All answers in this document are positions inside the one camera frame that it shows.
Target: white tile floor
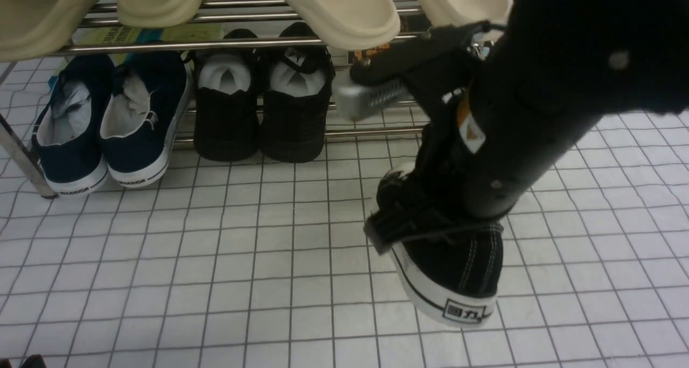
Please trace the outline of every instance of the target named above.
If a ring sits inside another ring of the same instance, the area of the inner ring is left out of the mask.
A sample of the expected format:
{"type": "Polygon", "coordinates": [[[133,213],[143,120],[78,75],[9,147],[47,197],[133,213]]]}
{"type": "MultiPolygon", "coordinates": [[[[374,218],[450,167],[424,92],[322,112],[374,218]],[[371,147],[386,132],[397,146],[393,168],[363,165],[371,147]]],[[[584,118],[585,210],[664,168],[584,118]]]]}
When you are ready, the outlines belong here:
{"type": "MultiPolygon", "coordinates": [[[[20,62],[25,139],[58,59],[20,62]]],[[[350,128],[337,117],[330,128],[350,128]]],[[[390,110],[361,127],[424,122],[390,110]]],[[[447,329],[361,227],[415,138],[302,165],[177,151],[148,189],[45,201],[0,152],[0,356],[48,368],[689,366],[689,116],[606,117],[505,221],[499,311],[447,329]]]]}

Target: brand logo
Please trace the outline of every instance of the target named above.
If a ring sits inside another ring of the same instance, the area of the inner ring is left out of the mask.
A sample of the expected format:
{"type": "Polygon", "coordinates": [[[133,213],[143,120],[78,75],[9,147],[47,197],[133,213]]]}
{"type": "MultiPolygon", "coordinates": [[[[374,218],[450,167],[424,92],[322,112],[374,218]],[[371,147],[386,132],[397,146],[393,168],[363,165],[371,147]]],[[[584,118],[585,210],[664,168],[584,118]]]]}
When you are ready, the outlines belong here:
{"type": "Polygon", "coordinates": [[[123,186],[135,186],[136,184],[141,184],[146,182],[146,180],[136,180],[136,181],[119,181],[123,186]]]}
{"type": "Polygon", "coordinates": [[[445,312],[443,312],[442,316],[450,321],[462,322],[465,324],[480,324],[488,317],[485,313],[485,306],[463,305],[448,299],[445,303],[445,312]]]}
{"type": "Polygon", "coordinates": [[[72,191],[69,191],[69,192],[58,192],[58,193],[59,193],[59,194],[64,194],[65,196],[70,196],[70,195],[72,195],[72,194],[81,194],[81,193],[83,193],[83,192],[88,191],[88,189],[89,189],[89,188],[86,187],[86,188],[84,188],[84,189],[72,190],[72,191]]]}

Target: shoe rack leg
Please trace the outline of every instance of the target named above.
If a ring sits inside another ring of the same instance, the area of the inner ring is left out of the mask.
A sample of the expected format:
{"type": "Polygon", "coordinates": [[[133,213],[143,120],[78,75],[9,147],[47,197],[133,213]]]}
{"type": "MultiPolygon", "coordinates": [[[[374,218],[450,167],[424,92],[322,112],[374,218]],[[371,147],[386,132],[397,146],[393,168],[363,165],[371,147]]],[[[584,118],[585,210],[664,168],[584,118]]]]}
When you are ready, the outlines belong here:
{"type": "Polygon", "coordinates": [[[2,115],[0,115],[0,145],[7,150],[10,158],[15,160],[19,169],[24,172],[24,175],[31,181],[42,197],[45,199],[57,197],[57,194],[45,182],[45,175],[41,167],[39,167],[36,154],[24,146],[22,140],[17,137],[2,115]]]}

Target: white rubber sole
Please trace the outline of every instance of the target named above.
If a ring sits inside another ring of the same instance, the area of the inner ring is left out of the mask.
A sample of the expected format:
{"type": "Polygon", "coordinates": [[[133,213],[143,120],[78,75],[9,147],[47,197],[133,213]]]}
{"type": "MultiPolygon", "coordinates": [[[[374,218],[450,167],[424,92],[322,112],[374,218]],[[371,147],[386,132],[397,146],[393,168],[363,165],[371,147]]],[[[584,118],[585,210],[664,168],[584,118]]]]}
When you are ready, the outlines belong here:
{"type": "Polygon", "coordinates": [[[45,179],[50,189],[55,193],[63,197],[79,197],[85,196],[89,193],[95,192],[104,183],[106,183],[106,178],[108,177],[108,163],[106,158],[102,155],[101,162],[99,162],[96,169],[89,173],[83,179],[78,179],[72,182],[52,182],[49,179],[45,179]]]}
{"type": "Polygon", "coordinates": [[[407,298],[434,321],[450,327],[477,329],[495,311],[497,297],[475,299],[459,295],[433,282],[409,258],[404,245],[393,245],[389,252],[407,298]]]}
{"type": "Polygon", "coordinates": [[[185,65],[185,69],[187,70],[187,84],[184,87],[184,93],[182,94],[182,98],[180,99],[177,109],[175,110],[174,118],[172,118],[172,121],[170,121],[170,127],[167,129],[167,133],[165,135],[165,145],[163,145],[162,153],[160,153],[158,158],[153,161],[152,164],[135,172],[118,172],[108,166],[110,176],[121,186],[128,188],[145,187],[153,184],[153,182],[158,181],[160,177],[165,174],[165,171],[167,171],[167,167],[170,164],[172,145],[174,144],[177,130],[179,130],[179,123],[187,111],[187,106],[189,105],[189,96],[193,87],[192,72],[189,68],[189,64],[185,65]]]}

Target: navy canvas sneaker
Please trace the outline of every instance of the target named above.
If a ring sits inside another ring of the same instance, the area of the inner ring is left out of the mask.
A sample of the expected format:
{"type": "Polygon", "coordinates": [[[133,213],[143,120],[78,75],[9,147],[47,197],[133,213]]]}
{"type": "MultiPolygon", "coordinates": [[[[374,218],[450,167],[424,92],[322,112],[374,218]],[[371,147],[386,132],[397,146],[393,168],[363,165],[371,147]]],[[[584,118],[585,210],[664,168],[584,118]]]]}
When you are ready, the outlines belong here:
{"type": "Polygon", "coordinates": [[[75,57],[60,72],[50,101],[36,120],[31,142],[45,179],[57,194],[89,194],[108,176],[97,136],[110,102],[113,71],[107,55],[75,57]]]}
{"type": "Polygon", "coordinates": [[[133,54],[116,68],[100,138],[121,186],[144,187],[163,176],[192,87],[179,52],[133,54]]]}

